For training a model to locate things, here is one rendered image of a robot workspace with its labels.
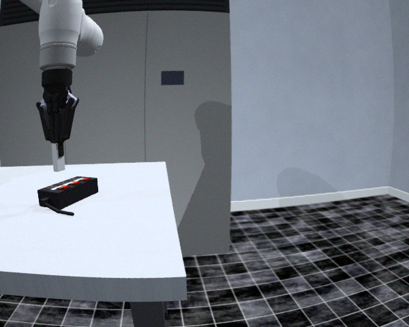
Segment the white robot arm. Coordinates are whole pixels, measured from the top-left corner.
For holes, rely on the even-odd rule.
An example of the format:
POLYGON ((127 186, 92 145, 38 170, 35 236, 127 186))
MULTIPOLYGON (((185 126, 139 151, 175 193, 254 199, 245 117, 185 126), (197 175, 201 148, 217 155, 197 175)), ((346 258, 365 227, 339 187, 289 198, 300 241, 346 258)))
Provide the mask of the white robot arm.
POLYGON ((40 69, 73 69, 76 56, 94 55, 103 44, 100 27, 82 0, 20 0, 40 15, 40 69))

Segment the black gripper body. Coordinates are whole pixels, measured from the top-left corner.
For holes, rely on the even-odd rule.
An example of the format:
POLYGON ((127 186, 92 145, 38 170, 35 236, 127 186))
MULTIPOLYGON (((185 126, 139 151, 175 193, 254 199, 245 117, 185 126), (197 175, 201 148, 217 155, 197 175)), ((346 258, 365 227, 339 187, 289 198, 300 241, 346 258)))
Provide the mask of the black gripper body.
POLYGON ((53 110, 53 95, 59 95, 59 109, 64 109, 66 106, 68 90, 72 85, 72 70, 66 69, 48 69, 42 72, 42 86, 44 87, 43 99, 46 103, 46 96, 51 95, 51 103, 53 110))

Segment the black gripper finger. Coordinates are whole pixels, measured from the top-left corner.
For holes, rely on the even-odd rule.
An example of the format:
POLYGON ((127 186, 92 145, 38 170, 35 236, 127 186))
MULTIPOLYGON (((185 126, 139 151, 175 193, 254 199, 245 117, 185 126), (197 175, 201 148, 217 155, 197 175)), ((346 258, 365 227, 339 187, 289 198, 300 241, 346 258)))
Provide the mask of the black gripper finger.
POLYGON ((46 96, 46 103, 44 99, 42 99, 41 102, 37 102, 36 106, 40 112, 40 118, 44 130, 45 139, 52 143, 53 170, 54 172, 56 172, 55 150, 54 143, 52 142, 53 140, 55 140, 55 114, 52 110, 51 95, 46 96))
POLYGON ((54 143, 55 150, 56 172, 60 172, 65 170, 63 143, 65 140, 70 138, 74 112, 79 99, 74 97, 68 90, 66 106, 64 109, 59 110, 58 94, 53 95, 53 101, 53 112, 55 114, 55 140, 52 142, 54 143))

